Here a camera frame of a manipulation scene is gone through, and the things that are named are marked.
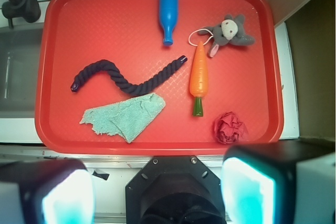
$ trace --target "red crumpled cloth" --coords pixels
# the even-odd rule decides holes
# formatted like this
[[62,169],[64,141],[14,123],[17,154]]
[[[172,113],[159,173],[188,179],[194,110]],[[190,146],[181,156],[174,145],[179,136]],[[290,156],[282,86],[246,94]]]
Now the red crumpled cloth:
[[233,112],[218,117],[215,120],[214,131],[216,139],[223,144],[248,141],[245,124]]

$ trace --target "toy carrot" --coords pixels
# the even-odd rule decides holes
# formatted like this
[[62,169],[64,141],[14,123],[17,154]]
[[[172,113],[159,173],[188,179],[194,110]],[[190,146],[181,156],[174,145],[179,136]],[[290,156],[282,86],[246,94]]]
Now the toy carrot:
[[190,75],[189,91],[195,97],[193,116],[203,116],[202,97],[208,92],[208,67],[203,42],[196,48]]

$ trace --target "toy bottle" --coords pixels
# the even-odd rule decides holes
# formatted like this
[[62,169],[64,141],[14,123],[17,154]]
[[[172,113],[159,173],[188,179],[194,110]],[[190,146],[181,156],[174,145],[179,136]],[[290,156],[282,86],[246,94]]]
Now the toy bottle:
[[164,31],[163,44],[165,46],[173,44],[172,34],[177,23],[178,11],[179,0],[160,0],[159,16]]

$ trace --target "sink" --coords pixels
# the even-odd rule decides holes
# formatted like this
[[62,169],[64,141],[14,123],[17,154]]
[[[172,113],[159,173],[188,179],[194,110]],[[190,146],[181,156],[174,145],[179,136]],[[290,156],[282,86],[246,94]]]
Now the sink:
[[43,24],[0,28],[0,118],[33,118]]

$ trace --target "gray stuffed animal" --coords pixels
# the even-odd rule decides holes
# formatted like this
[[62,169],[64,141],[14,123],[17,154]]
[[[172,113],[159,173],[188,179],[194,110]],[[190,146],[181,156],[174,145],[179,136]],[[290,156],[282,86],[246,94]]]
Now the gray stuffed animal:
[[[236,18],[233,18],[231,14],[227,14],[225,19],[220,24],[212,27],[204,27],[213,33],[214,42],[208,52],[210,57],[214,57],[220,46],[224,46],[228,43],[235,46],[249,46],[255,42],[254,37],[245,33],[243,24],[245,16],[240,14]],[[207,31],[201,30],[198,34],[206,34]]]

